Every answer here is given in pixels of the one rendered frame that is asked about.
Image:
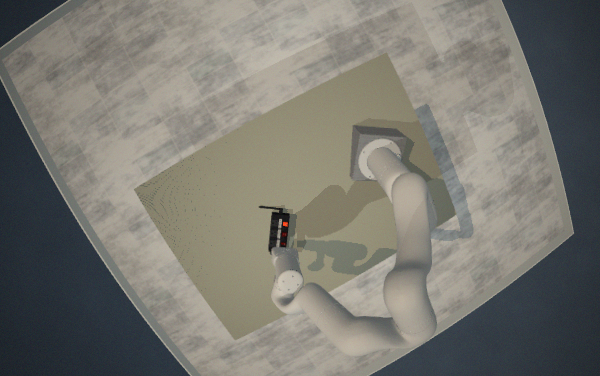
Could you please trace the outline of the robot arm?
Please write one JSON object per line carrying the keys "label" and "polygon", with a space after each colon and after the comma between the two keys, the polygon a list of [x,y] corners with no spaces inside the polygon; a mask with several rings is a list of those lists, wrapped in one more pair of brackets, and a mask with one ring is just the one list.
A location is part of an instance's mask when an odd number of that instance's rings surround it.
{"label": "robot arm", "polygon": [[306,311],[331,343],[352,357],[419,346],[437,328],[426,285],[432,266],[430,231],[437,225],[437,212],[425,179],[399,162],[399,155],[396,143],[379,138],[365,145],[358,159],[362,174],[377,180],[393,205],[396,262],[383,286],[384,302],[392,317],[356,317],[320,285],[303,286],[300,262],[295,256],[282,254],[275,261],[271,292],[274,304],[286,314]]}

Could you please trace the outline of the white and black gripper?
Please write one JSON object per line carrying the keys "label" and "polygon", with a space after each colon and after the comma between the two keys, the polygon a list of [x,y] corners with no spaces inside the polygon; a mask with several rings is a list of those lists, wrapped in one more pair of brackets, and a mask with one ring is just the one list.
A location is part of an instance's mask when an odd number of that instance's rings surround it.
{"label": "white and black gripper", "polygon": [[[277,257],[279,257],[282,254],[286,254],[286,253],[292,254],[293,256],[295,256],[297,261],[299,262],[298,250],[295,248],[286,248],[285,245],[281,244],[281,247],[273,247],[272,248],[272,259],[274,259],[274,263],[275,263],[275,260],[277,259]],[[273,260],[272,260],[272,263],[273,263]],[[273,263],[273,265],[274,265],[274,263]]]}

